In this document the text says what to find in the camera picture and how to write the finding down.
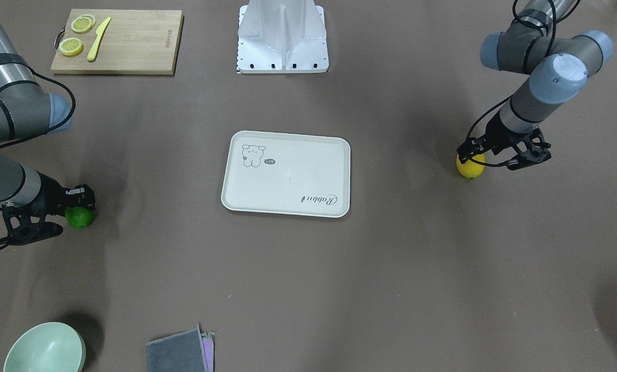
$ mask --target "knife handle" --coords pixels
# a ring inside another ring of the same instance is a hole
[[[90,51],[88,52],[88,61],[92,62],[95,60],[95,58],[98,56],[98,49],[100,49],[100,43],[101,43],[101,38],[102,35],[98,35],[98,38],[95,39],[95,42],[93,43],[93,45],[90,47]]]

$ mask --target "bowl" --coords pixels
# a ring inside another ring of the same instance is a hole
[[[23,334],[12,346],[3,372],[80,372],[86,344],[65,323],[42,323]]]

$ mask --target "blue joint cap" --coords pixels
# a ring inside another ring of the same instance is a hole
[[[586,65],[571,54],[545,58],[528,78],[531,94],[546,104],[561,104],[577,95],[588,80]]]
[[[51,115],[49,115],[49,128],[58,125],[68,113],[70,113],[70,106],[61,95],[49,94],[49,102],[51,103]],[[67,120],[60,128],[54,129],[47,134],[53,134],[68,130],[72,126],[72,118]]]
[[[602,51],[602,66],[604,66],[613,54],[613,42],[611,38],[602,31],[597,30],[586,31],[585,33],[580,33],[578,36],[587,36],[598,44],[599,49]]]
[[[490,34],[483,41],[483,45],[480,47],[480,62],[486,68],[492,70],[499,70],[499,56],[497,54],[497,47],[499,46],[499,38],[501,33]]]

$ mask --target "wooden cutting board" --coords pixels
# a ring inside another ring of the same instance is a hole
[[[82,14],[93,14],[95,26],[84,34],[72,31],[71,23]],[[86,57],[101,22],[111,17],[95,61]],[[172,75],[176,70],[184,16],[181,10],[72,9],[63,38],[79,38],[84,50],[73,57],[56,51],[53,73],[108,75]]]

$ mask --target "yellow knife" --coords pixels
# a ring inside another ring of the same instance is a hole
[[[88,61],[92,62],[98,56],[98,50],[100,49],[101,38],[104,36],[104,30],[106,30],[106,26],[110,22],[110,17],[107,17],[100,26],[98,27],[97,34],[98,38],[95,39],[95,42],[90,47],[90,52],[88,52]]]

